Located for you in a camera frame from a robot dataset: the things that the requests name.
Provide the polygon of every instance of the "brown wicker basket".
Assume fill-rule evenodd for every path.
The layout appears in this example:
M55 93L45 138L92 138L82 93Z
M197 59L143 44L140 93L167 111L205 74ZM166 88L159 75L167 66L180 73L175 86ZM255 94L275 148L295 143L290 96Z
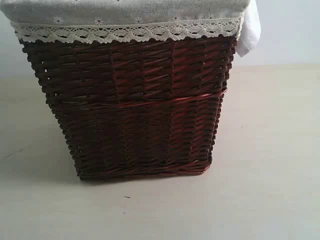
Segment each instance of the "brown wicker basket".
M236 38L23 42L82 180L211 164Z

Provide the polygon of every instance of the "white wall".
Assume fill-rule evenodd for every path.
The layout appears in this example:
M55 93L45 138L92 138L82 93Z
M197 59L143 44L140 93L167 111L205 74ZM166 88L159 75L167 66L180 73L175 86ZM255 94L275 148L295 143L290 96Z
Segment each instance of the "white wall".
M262 34L249 55L234 66L320 63L319 0L256 0ZM0 77L32 75L13 29L0 13Z

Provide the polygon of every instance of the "cream lace trim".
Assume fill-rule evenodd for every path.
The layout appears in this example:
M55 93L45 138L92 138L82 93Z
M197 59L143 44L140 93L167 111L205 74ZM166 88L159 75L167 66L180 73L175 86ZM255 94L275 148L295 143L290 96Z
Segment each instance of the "cream lace trim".
M11 22L15 34L26 42L54 42L92 44L119 42L146 42L150 39L166 41L183 40L186 37L198 39L202 36L208 38L223 35L224 37L236 36L239 38L243 17L224 19L204 19L192 21L161 22L131 25L46 25L35 23Z

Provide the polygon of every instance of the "white fabric liner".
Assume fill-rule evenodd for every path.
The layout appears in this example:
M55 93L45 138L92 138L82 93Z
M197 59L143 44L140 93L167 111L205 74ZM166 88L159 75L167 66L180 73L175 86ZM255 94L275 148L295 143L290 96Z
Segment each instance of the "white fabric liner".
M222 35L236 36L236 50L244 56L261 32L256 0L0 0L0 9L26 42L178 41Z

